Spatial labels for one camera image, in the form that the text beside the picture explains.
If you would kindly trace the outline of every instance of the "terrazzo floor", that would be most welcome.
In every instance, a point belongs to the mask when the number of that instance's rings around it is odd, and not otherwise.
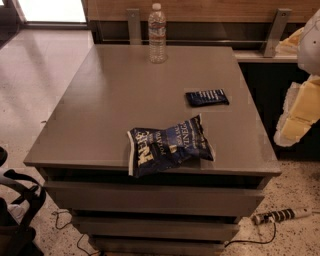
[[[23,160],[92,45],[89,31],[22,30],[0,50],[0,146],[9,153],[4,168],[29,174],[43,183],[37,171],[26,167]],[[279,164],[282,174],[267,185],[266,198],[256,212],[320,208],[319,162],[279,161]],[[10,202],[16,196],[0,186],[0,197]],[[77,247],[82,234],[72,225],[61,230],[55,227],[56,216],[52,213],[63,210],[47,198],[32,222],[37,230],[35,243],[45,255],[88,255]],[[70,214],[61,214],[58,226],[70,219]],[[221,256],[320,255],[320,214],[276,226],[272,243],[234,243]],[[255,226],[249,218],[243,218],[234,239],[266,241],[272,235],[272,224]],[[87,241],[87,235],[83,236],[79,246],[89,254],[94,253]]]

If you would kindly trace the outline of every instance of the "plastic bottle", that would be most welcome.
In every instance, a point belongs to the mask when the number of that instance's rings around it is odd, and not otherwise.
[[[149,15],[149,57],[152,63],[163,63],[167,59],[166,52],[166,17],[161,11],[161,4],[152,5]]]

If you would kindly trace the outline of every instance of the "small package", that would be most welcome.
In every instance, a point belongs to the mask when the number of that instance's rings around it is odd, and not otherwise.
[[[186,97],[189,104],[192,107],[201,107],[217,104],[229,105],[229,100],[225,95],[223,89],[187,92]]]
[[[129,175],[134,177],[178,168],[191,157],[214,161],[200,115],[166,130],[134,128],[128,131],[128,136],[131,143]]]

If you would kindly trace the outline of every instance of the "snack bag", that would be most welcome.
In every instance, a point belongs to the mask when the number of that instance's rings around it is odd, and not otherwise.
[[[178,168],[191,157],[214,161],[200,115],[166,130],[134,128],[128,131],[128,136],[131,143],[129,175],[134,177]]]

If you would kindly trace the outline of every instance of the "glass window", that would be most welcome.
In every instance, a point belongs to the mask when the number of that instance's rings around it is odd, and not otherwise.
[[[26,21],[86,22],[81,0],[19,0]]]

